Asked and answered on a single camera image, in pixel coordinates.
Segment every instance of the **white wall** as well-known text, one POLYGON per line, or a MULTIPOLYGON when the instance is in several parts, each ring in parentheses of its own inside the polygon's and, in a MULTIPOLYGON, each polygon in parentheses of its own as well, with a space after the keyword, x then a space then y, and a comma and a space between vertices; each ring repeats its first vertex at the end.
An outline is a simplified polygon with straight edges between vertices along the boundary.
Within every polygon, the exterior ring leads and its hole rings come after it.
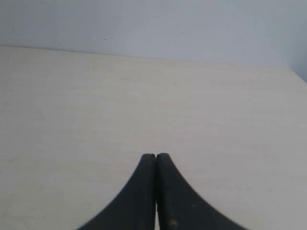
POLYGON ((291 67, 307 80, 306 0, 0 0, 0 44, 291 67))

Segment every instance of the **light gray wall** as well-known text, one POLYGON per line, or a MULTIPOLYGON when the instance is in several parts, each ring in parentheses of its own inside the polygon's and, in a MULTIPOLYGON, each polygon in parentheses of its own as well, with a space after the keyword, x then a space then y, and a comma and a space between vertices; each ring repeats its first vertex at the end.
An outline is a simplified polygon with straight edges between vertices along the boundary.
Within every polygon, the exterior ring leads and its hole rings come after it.
POLYGON ((290 67, 307 81, 306 0, 0 0, 0 44, 290 67))

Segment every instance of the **table surface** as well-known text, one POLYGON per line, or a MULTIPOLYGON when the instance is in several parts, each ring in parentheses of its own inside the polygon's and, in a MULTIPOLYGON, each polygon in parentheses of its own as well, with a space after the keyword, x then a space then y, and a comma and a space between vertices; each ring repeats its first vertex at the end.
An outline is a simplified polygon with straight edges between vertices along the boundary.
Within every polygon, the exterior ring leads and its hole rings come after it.
POLYGON ((306 227, 291 70, 0 46, 0 229, 76 229, 159 152, 250 230, 306 227))

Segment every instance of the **light wooden table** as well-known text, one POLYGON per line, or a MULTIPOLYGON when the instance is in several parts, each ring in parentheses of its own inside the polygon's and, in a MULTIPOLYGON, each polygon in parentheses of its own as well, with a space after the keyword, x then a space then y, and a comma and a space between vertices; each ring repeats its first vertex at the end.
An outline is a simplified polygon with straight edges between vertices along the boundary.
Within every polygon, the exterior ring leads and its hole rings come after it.
POLYGON ((76 229, 159 152, 250 230, 307 227, 292 71, 0 46, 1 230, 76 229))

